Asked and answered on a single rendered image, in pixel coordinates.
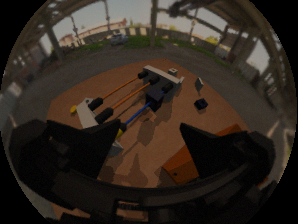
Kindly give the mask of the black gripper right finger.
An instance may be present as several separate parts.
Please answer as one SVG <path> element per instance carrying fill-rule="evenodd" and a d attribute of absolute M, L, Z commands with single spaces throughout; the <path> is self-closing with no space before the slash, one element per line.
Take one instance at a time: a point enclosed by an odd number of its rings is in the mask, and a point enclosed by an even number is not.
<path fill-rule="evenodd" d="M 213 171 L 216 171 L 217 165 L 220 165 L 227 151 L 230 151 L 231 145 L 245 140 L 247 136 L 246 129 L 230 135 L 227 133 L 221 137 L 185 123 L 180 124 L 180 131 L 201 180 L 213 176 Z"/>

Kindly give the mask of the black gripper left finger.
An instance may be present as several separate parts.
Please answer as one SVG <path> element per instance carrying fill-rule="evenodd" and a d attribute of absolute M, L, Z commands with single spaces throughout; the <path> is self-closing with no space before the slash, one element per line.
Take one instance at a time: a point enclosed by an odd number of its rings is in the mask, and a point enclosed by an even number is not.
<path fill-rule="evenodd" d="M 69 145 L 88 176 L 97 179 L 110 147 L 117 137 L 117 132 L 120 131 L 121 119 L 93 125 L 81 131 L 60 121 L 55 123 L 52 119 L 48 119 L 47 123 L 51 127 L 52 139 L 55 137 L 57 141 L 63 141 L 65 145 Z"/>

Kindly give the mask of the yellow short cylinder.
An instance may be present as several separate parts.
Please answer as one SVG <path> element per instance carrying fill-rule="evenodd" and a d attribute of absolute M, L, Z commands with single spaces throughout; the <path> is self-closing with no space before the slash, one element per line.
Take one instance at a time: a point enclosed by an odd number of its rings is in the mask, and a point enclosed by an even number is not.
<path fill-rule="evenodd" d="M 77 113 L 76 105 L 73 105 L 73 108 L 71 109 L 71 113 L 73 113 L 73 115 L 76 115 Z"/>

